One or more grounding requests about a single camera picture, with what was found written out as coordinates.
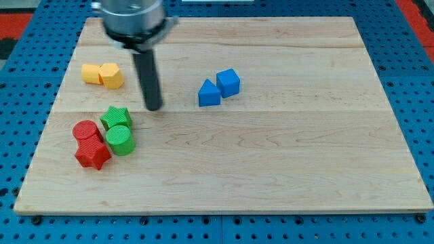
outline blue table surface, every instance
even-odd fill
[[[87,17],[87,0],[43,0],[0,73],[0,243],[434,243],[434,215],[17,216],[12,208]],[[256,0],[168,15],[352,16],[422,178],[434,193],[434,66],[392,0]]]

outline toy block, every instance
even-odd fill
[[[232,68],[217,73],[217,87],[222,93],[222,98],[238,94],[239,83],[239,77]]]
[[[115,63],[101,65],[98,72],[107,89],[117,89],[124,83],[121,69]]]
[[[100,130],[93,121],[80,121],[73,128],[73,136],[77,140],[85,140],[94,135],[97,135],[99,141],[102,142]]]
[[[100,120],[106,131],[116,125],[124,125],[130,128],[132,124],[128,109],[115,108],[114,106],[110,106],[107,113],[100,117]]]
[[[130,154],[136,147],[131,130],[124,125],[110,128],[106,139],[113,153],[119,156]]]
[[[75,153],[75,158],[82,167],[94,167],[100,170],[104,162],[111,158],[109,149],[97,135],[79,140],[78,143],[79,149]]]
[[[206,79],[199,92],[199,106],[220,105],[220,90],[209,80]]]
[[[99,74],[99,64],[83,64],[81,65],[81,78],[86,83],[102,84],[102,79]]]

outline blue cube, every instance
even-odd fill
[[[220,105],[220,90],[209,80],[203,82],[199,93],[199,106]]]
[[[232,68],[217,73],[217,87],[220,89],[222,98],[238,94],[239,82],[239,77]]]

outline yellow block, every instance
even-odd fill
[[[98,72],[107,89],[117,89],[124,83],[121,69],[115,63],[103,64]]]
[[[99,64],[83,64],[81,65],[81,78],[86,83],[92,84],[102,84],[98,70],[100,68]]]

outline red object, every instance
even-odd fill
[[[428,22],[420,15],[419,7],[410,0],[396,0],[399,8],[412,27],[420,43],[425,48],[431,61],[434,62],[434,33],[428,27]]]
[[[32,16],[33,14],[0,14],[0,39],[18,40]]]
[[[93,121],[80,121],[74,126],[73,136],[77,140],[85,140],[93,135],[97,135],[100,142],[103,141],[101,132]]]
[[[75,158],[83,167],[94,167],[100,170],[104,162],[111,158],[107,146],[99,140],[97,135],[79,140],[78,143],[79,149],[75,153]]]

